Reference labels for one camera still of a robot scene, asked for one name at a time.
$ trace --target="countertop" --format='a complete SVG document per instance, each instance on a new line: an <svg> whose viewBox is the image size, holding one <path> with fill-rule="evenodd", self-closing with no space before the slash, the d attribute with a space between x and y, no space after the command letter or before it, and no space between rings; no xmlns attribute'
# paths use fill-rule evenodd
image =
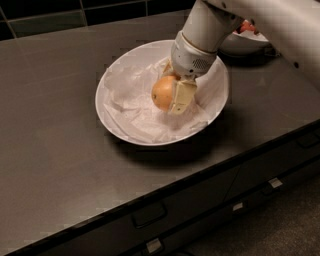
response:
<svg viewBox="0 0 320 256"><path fill-rule="evenodd" d="M0 255L320 118L320 93L281 57L227 61L230 99L204 132L161 150L111 135L95 110L99 79L128 50L174 39L186 15L0 42ZM186 249L315 255L319 183L316 177Z"/></svg>

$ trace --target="tiled wall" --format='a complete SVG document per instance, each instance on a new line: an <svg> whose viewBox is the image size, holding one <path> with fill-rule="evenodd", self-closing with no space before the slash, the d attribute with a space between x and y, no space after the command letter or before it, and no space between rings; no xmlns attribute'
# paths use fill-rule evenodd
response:
<svg viewBox="0 0 320 256"><path fill-rule="evenodd" d="M190 9L195 0L0 0L0 40Z"/></svg>

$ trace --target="tile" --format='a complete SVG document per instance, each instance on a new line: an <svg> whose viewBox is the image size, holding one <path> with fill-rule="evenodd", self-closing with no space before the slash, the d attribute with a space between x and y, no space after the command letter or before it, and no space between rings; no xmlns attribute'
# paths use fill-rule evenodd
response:
<svg viewBox="0 0 320 256"><path fill-rule="evenodd" d="M85 10L88 25L146 16L144 2Z"/></svg>
<svg viewBox="0 0 320 256"><path fill-rule="evenodd" d="M0 22L0 41L1 40L7 40L12 39L13 35L8 27L8 25L4 22Z"/></svg>
<svg viewBox="0 0 320 256"><path fill-rule="evenodd" d="M127 2L138 2L139 0L82 0L84 8L102 6L102 5L112 5L121 4Z"/></svg>
<svg viewBox="0 0 320 256"><path fill-rule="evenodd" d="M17 37L85 26L81 11L10 21Z"/></svg>
<svg viewBox="0 0 320 256"><path fill-rule="evenodd" d="M195 0L148 0L148 15L190 9L194 3Z"/></svg>
<svg viewBox="0 0 320 256"><path fill-rule="evenodd" d="M0 0L8 19L80 9L79 0Z"/></svg>

